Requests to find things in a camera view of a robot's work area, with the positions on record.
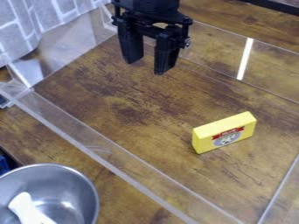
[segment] wood grain surface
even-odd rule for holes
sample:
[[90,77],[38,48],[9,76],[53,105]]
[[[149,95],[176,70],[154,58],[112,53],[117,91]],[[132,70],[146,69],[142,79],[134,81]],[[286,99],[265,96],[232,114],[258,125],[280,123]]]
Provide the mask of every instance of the wood grain surface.
[[[112,38],[37,92],[245,223],[256,222],[297,154],[297,110],[222,84],[210,71],[190,70],[182,59],[154,76],[153,57],[129,66],[117,48]],[[254,136],[196,155],[192,128],[246,110],[257,119]]]
[[[232,1],[185,0],[181,8],[201,22],[299,50],[296,17]],[[299,106],[184,59],[154,76],[150,47],[145,51],[126,65],[112,38],[35,91],[228,213],[256,223],[299,151]],[[246,110],[257,119],[253,137],[196,155],[192,128]],[[54,162],[87,175],[101,197],[98,223],[180,223],[18,108],[0,111],[0,127],[0,145],[19,164]]]

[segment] stainless steel bowl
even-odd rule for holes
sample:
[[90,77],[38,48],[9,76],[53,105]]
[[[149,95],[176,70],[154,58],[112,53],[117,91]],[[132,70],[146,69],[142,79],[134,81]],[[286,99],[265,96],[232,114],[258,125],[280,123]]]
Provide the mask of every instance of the stainless steel bowl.
[[27,192],[37,209],[58,224],[93,224],[98,195],[87,178],[59,164],[23,166],[0,177],[0,223],[19,224],[6,208],[13,197]]

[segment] clear acrylic box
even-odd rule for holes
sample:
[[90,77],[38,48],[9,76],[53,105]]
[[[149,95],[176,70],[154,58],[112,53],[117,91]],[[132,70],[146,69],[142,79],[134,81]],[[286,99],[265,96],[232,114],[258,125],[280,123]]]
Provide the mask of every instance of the clear acrylic box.
[[[158,77],[149,40],[141,62],[110,68],[124,63],[108,56],[114,34],[104,7],[46,32],[38,48],[7,66],[2,108],[25,111],[182,222],[266,223],[258,218],[299,149],[299,54],[196,22],[192,47]],[[109,89],[118,108],[105,96]],[[133,98],[142,103],[122,107]],[[196,155],[192,128],[246,110],[257,119],[256,134]],[[140,123],[116,122],[118,111]]]

